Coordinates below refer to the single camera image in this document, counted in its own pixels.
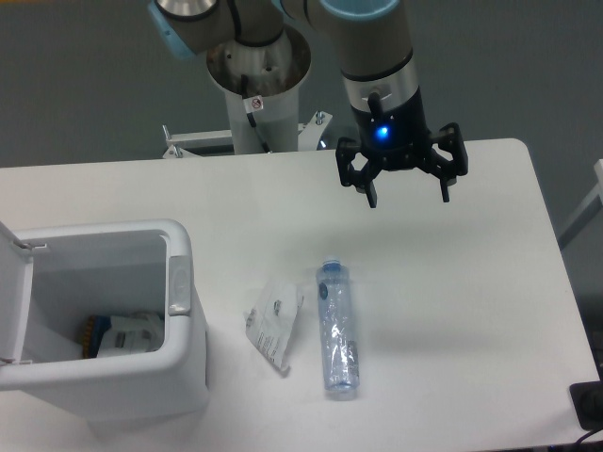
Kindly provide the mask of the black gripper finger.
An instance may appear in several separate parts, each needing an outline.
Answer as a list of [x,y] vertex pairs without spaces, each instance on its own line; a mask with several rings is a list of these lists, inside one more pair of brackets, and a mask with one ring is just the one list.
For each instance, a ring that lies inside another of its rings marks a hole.
[[438,179],[443,202],[449,202],[448,188],[468,174],[468,156],[461,128],[450,122],[437,133],[421,129],[421,169]]
[[378,168],[368,159],[361,169],[353,165],[355,157],[362,155],[362,145],[348,137],[341,137],[335,148],[335,160],[340,184],[344,187],[354,186],[358,193],[367,197],[370,208],[377,207],[377,193],[373,180],[378,175]]

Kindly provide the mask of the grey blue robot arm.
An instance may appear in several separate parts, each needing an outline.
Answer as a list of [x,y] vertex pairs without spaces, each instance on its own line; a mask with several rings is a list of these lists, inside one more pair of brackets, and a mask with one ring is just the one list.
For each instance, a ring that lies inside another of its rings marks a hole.
[[241,153],[295,144],[285,97],[310,66],[310,50],[290,20],[327,38],[343,77],[358,138],[335,148],[339,179],[377,202],[382,171],[420,169],[443,190],[467,174],[460,127],[427,126],[414,49],[400,1],[152,1],[160,35],[179,57],[205,55],[214,82],[233,100],[229,120]]

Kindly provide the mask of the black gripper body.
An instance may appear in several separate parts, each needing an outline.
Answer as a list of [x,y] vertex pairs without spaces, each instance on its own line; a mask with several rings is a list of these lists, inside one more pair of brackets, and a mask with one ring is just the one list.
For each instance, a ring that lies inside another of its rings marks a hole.
[[429,149],[429,129],[420,89],[404,104],[374,120],[370,112],[352,108],[360,137],[360,154],[383,170],[412,170]]

